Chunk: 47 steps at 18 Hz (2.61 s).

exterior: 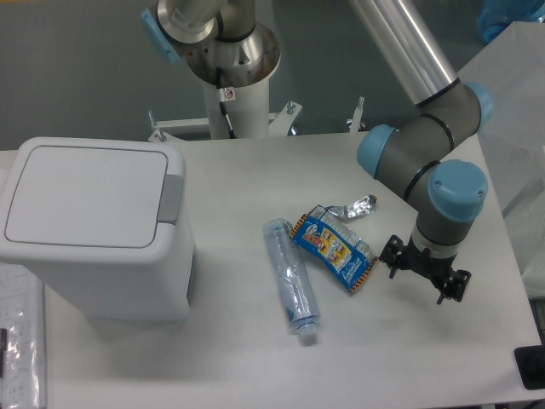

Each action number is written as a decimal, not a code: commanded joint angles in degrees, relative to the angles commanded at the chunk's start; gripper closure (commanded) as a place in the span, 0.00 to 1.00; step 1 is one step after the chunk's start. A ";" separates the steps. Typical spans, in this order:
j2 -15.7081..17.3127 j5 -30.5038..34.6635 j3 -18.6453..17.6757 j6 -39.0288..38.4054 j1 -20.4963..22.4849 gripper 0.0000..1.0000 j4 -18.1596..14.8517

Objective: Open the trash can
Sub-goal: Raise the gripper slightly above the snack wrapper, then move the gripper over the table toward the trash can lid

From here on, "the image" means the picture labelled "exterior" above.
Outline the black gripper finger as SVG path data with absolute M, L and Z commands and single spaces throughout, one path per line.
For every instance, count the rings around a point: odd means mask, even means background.
M 403 240 L 399 236 L 393 234 L 384 245 L 381 254 L 379 255 L 379 261 L 386 264 L 389 268 L 388 277 L 390 279 L 393 279 L 396 273 L 404 266 L 403 250 Z
M 472 275 L 467 270 L 453 270 L 452 268 L 437 279 L 439 298 L 437 304 L 445 299 L 461 302 Z

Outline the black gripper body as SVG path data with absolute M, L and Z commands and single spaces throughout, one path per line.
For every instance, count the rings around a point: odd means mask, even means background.
M 438 289 L 437 279 L 452 268 L 457 256 L 457 251 L 447 251 L 446 255 L 444 249 L 443 246 L 417 244 L 414 239 L 410 239 L 409 243 L 404 245 L 404 266 L 400 270 L 417 273 Z

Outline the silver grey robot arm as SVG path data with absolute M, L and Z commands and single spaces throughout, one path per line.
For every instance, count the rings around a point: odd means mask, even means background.
M 441 299 L 461 301 L 471 275 L 452 263 L 488 183 L 478 166 L 448 154 L 486 124 L 491 97 L 459 79 L 411 2 L 355 1 L 353 9 L 418 111 L 400 129 L 374 127 L 357 150 L 359 165 L 417 213 L 410 239 L 392 237 L 380 259 L 392 273 L 428 279 Z M 141 23 L 166 61 L 186 60 L 201 80 L 213 138 L 276 134 L 268 85 L 278 40 L 256 21 L 253 2 L 160 1 Z

